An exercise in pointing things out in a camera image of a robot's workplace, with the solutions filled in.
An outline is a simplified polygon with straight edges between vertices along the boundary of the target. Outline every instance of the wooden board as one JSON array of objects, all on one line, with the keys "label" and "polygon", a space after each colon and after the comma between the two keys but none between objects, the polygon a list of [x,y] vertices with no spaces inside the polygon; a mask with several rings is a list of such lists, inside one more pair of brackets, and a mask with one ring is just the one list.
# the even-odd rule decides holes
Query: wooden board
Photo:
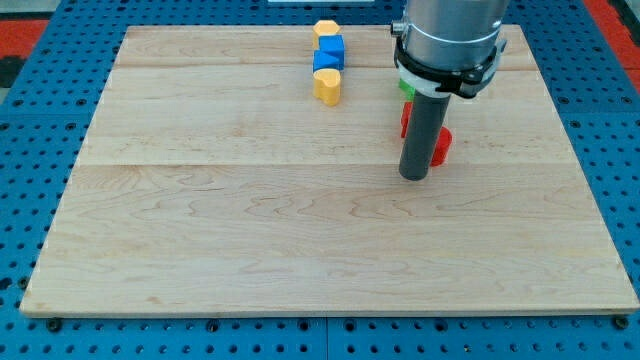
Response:
[{"label": "wooden board", "polygon": [[386,27],[131,27],[21,309],[33,317],[484,316],[638,308],[518,27],[425,181],[397,172]]}]

